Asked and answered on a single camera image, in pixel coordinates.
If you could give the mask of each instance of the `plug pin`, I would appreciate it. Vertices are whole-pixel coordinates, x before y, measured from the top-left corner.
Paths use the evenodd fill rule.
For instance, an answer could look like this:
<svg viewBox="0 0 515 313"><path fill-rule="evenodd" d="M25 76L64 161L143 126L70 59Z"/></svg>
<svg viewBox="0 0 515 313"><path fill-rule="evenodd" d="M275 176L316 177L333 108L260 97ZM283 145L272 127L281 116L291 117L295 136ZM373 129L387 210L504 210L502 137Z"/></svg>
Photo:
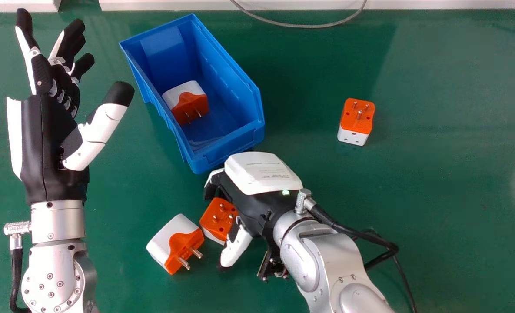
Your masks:
<svg viewBox="0 0 515 313"><path fill-rule="evenodd" d="M201 253L199 250L197 249L194 249L192 247L190 247L190 251L193 253L194 256L196 256L197 258L201 258L203 256L203 253Z"/></svg>
<svg viewBox="0 0 515 313"><path fill-rule="evenodd" d="M182 266L185 267L186 270L189 271L189 263L188 263L188 261L184 260L181 257L178 257L178 262L180 262L180 264L182 264Z"/></svg>

